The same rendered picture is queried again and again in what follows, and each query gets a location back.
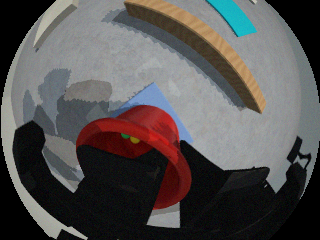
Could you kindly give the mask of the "cream flat rectangular block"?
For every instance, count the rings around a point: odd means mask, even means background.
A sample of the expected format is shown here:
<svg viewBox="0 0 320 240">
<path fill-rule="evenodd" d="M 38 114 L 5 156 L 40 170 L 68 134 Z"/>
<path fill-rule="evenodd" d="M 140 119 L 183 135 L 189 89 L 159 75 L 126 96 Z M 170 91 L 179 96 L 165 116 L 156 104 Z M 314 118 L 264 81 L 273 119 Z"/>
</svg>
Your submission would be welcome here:
<svg viewBox="0 0 320 240">
<path fill-rule="evenodd" d="M 45 39 L 51 35 L 53 29 L 77 9 L 77 5 L 79 5 L 79 0 L 56 0 L 44 13 L 43 20 L 41 20 L 36 32 L 33 48 L 40 48 Z"/>
</svg>

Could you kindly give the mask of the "long wooden bar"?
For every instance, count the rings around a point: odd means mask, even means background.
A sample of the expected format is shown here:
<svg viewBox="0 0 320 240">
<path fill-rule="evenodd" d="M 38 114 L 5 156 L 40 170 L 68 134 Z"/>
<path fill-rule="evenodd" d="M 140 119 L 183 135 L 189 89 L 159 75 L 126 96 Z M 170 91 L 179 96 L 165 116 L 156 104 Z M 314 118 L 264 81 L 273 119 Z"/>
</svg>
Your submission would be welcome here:
<svg viewBox="0 0 320 240">
<path fill-rule="evenodd" d="M 245 107 L 263 113 L 265 99 L 243 59 L 204 21 L 164 0 L 124 0 L 128 15 L 171 33 L 203 56 L 241 97 Z"/>
</svg>

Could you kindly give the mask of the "cream flat square tile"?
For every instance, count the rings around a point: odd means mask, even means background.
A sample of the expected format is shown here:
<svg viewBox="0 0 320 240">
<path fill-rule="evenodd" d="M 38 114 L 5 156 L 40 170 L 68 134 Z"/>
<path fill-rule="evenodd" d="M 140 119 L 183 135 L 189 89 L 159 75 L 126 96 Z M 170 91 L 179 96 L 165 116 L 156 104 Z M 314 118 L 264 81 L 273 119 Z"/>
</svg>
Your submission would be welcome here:
<svg viewBox="0 0 320 240">
<path fill-rule="evenodd" d="M 255 4 L 257 3 L 257 0 L 249 0 L 249 1 L 251 1 L 251 3 L 252 3 L 253 5 L 255 5 Z"/>
</svg>

